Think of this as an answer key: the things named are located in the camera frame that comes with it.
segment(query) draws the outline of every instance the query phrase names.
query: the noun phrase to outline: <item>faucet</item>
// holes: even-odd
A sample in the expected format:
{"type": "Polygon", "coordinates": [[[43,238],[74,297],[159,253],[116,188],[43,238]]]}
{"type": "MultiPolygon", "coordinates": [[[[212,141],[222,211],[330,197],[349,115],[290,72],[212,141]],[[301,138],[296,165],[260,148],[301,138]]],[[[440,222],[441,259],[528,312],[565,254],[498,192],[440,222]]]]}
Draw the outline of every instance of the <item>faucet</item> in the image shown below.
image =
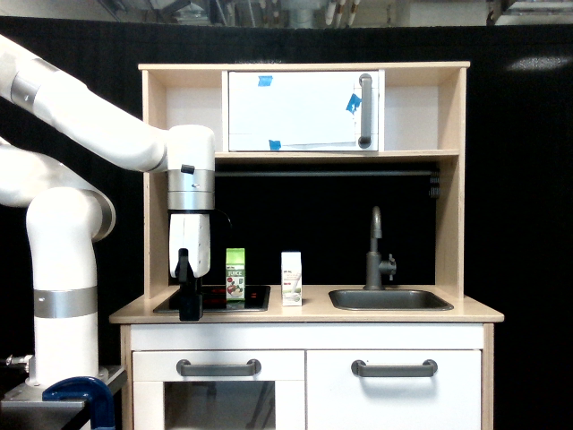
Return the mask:
{"type": "Polygon", "coordinates": [[[378,239],[382,239],[380,208],[372,209],[372,223],[370,225],[370,252],[366,254],[366,285],[364,289],[385,289],[382,286],[382,274],[389,275],[393,280],[396,274],[396,260],[389,255],[389,259],[383,261],[378,252],[378,239]]]}

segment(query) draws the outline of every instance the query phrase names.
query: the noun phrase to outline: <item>cabinet door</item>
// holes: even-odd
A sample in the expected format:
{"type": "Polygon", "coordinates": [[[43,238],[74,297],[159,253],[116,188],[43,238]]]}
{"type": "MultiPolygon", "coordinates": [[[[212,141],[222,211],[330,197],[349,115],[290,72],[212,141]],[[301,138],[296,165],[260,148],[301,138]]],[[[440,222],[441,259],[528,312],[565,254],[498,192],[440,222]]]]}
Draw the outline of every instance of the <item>cabinet door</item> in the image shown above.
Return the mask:
{"type": "Polygon", "coordinates": [[[377,151],[383,74],[232,72],[229,150],[377,151]],[[370,77],[368,84],[363,75],[370,77]],[[372,88],[368,97],[364,85],[372,88]],[[360,146],[362,132],[371,142],[360,146]]]}
{"type": "Polygon", "coordinates": [[[479,350],[308,351],[308,429],[479,430],[481,361],[479,350]],[[354,374],[356,360],[374,375],[354,374]],[[420,375],[426,360],[433,376],[420,375]]]}
{"type": "Polygon", "coordinates": [[[134,352],[133,414],[135,430],[304,430],[304,352],[134,352]]]}

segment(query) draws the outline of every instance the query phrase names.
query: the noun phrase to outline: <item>blue clamp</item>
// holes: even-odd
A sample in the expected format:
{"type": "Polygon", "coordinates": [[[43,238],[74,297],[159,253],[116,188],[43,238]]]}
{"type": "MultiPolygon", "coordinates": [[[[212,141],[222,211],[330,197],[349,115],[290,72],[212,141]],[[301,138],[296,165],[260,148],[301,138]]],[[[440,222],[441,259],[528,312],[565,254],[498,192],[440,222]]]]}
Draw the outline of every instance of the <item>blue clamp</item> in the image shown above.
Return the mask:
{"type": "Polygon", "coordinates": [[[64,379],[42,393],[43,401],[72,399],[89,403],[92,430],[115,430],[114,396],[98,378],[78,376],[64,379]]]}

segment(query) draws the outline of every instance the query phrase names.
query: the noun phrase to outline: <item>oven window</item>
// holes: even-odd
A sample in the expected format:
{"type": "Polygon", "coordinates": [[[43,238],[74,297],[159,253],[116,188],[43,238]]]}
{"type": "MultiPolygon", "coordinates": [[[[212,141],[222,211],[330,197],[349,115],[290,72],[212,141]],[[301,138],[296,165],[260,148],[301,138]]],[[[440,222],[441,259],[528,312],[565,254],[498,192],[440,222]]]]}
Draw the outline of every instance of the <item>oven window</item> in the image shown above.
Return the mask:
{"type": "Polygon", "coordinates": [[[166,430],[275,427],[275,383],[165,383],[166,430]]]}

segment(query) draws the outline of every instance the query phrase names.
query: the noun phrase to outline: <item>countertop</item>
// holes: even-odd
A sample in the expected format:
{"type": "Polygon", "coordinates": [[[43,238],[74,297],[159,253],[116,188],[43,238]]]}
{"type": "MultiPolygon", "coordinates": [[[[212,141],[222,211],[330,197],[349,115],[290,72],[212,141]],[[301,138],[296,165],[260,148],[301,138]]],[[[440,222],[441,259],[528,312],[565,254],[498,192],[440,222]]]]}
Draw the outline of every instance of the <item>countertop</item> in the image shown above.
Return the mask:
{"type": "Polygon", "coordinates": [[[449,311],[347,311],[337,309],[329,299],[336,289],[360,289],[348,285],[304,285],[302,306],[282,306],[280,286],[271,286],[269,309],[264,312],[209,312],[198,322],[180,322],[179,314],[155,314],[153,309],[178,290],[168,287],[151,299],[139,297],[109,317],[116,324],[161,323],[500,323],[503,314],[470,297],[458,298],[436,286],[398,286],[421,289],[451,303],[449,311]]]}

